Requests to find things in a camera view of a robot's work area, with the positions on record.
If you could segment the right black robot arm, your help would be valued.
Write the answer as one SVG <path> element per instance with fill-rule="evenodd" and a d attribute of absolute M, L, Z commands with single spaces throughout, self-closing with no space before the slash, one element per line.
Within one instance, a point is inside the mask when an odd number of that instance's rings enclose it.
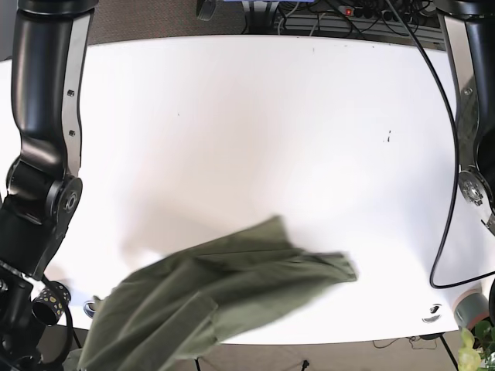
<path fill-rule="evenodd" d="M 1 201 L 1 368 L 59 370 L 72 346 L 44 362 L 45 327 L 31 299 L 49 291 L 49 310 L 72 322 L 63 293 L 45 275 L 82 196 L 80 89 L 94 1 L 20 1 L 12 52 L 12 115 L 20 153 Z"/>

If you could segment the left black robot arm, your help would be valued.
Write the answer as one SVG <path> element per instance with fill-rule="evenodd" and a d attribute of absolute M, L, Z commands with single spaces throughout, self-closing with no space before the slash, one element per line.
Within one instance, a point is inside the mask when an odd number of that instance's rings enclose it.
<path fill-rule="evenodd" d="M 459 189 L 494 231 L 494 2 L 436 1 L 456 89 Z"/>

